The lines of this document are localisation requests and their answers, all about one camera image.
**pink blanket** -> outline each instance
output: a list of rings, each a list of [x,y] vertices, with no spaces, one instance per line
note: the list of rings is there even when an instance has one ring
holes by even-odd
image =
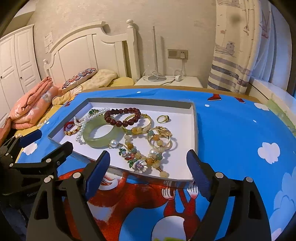
[[[22,130],[36,125],[47,108],[51,105],[52,99],[58,94],[58,91],[59,89],[56,86],[51,86],[27,113],[12,121],[11,127],[13,129]]]
[[[12,120],[16,120],[28,113],[34,104],[43,96],[49,88],[52,87],[52,79],[50,77],[44,78],[33,89],[24,94],[11,109],[9,116]]]

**wall outlet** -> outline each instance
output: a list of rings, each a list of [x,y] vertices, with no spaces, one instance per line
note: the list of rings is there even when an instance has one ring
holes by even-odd
[[[185,59],[188,59],[188,50],[181,49],[168,49],[168,58],[170,59],[181,59],[181,53],[185,54]]]

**silver screw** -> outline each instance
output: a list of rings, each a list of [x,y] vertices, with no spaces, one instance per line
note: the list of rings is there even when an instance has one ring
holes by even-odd
[[[73,174],[73,177],[74,177],[74,178],[80,178],[80,176],[81,176],[81,173],[80,173],[80,172],[75,172],[75,173]]]
[[[44,178],[44,182],[45,183],[48,183],[48,182],[50,182],[51,181],[51,178],[50,177],[46,177],[46,178]]]
[[[216,173],[216,177],[217,177],[217,178],[223,178],[224,175],[223,175],[223,173],[221,173],[221,172],[217,172],[217,173]]]
[[[251,178],[251,177],[246,177],[246,180],[247,180],[247,182],[253,182],[253,178]]]

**white headboard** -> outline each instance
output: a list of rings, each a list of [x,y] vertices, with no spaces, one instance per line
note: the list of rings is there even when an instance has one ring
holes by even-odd
[[[136,30],[133,20],[126,21],[125,34],[107,35],[105,22],[89,23],[65,34],[52,47],[50,63],[44,61],[45,73],[55,84],[66,80],[87,68],[110,69],[119,77],[127,76],[126,57],[129,59],[131,77],[140,79]],[[124,51],[124,42],[128,55]]]

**bed post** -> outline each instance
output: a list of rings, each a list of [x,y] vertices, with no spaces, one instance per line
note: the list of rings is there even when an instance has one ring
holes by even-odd
[[[50,73],[47,69],[47,65],[48,65],[47,59],[44,59],[43,62],[44,62],[43,67],[44,67],[45,74],[46,74],[46,76],[50,76]]]
[[[131,76],[134,81],[140,79],[140,68],[139,68],[139,56],[138,56],[138,47],[137,47],[137,33],[136,29],[133,26],[133,20],[128,19],[126,21],[128,25],[127,29],[127,44],[128,44],[128,55],[131,65]]]

